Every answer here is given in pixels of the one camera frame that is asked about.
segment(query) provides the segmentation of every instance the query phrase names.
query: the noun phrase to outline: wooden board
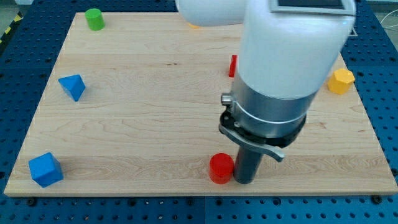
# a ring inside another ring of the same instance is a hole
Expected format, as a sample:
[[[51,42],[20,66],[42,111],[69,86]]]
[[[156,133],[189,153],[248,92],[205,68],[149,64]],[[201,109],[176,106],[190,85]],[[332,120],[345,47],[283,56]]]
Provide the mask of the wooden board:
[[[248,185],[214,184],[210,157],[238,146],[219,133],[229,58],[242,26],[191,29],[172,13],[78,13],[45,88],[5,194],[11,197],[390,195],[396,182],[354,88],[324,85],[297,140]],[[332,70],[344,67],[341,57]],[[79,73],[75,103],[58,78]],[[28,161],[52,152],[65,179],[41,188]]]

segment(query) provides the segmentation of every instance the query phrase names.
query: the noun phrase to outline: display screen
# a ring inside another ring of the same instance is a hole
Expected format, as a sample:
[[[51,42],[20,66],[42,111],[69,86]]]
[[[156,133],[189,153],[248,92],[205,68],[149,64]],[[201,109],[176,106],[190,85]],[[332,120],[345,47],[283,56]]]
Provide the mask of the display screen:
[[[278,0],[279,6],[344,9],[341,0]]]

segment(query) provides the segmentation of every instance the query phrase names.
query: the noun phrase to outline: blue cube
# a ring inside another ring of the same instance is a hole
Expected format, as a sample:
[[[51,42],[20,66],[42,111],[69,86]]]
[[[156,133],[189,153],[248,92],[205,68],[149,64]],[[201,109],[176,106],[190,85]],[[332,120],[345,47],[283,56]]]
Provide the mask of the blue cube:
[[[30,160],[29,169],[32,179],[42,187],[63,179],[61,165],[51,152]]]
[[[58,79],[63,90],[75,101],[78,101],[86,86],[80,75],[72,75]]]

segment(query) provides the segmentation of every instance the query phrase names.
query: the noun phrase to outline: green cylinder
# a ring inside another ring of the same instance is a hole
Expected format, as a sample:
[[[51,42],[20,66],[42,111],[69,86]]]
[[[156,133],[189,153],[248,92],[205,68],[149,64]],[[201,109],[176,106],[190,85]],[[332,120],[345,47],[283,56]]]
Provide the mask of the green cylinder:
[[[88,27],[91,30],[100,30],[104,28],[105,23],[104,19],[102,18],[101,10],[99,9],[89,9],[85,12],[85,17],[88,23]]]

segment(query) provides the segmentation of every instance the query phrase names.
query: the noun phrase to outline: yellow black warning tape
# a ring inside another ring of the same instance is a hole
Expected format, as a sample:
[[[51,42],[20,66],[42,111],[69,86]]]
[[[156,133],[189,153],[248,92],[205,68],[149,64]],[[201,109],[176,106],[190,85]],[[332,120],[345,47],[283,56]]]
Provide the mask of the yellow black warning tape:
[[[10,42],[12,36],[15,34],[19,24],[21,24],[23,15],[21,12],[18,12],[15,18],[11,21],[11,24],[4,31],[3,35],[0,37],[0,56],[6,49],[8,43]]]

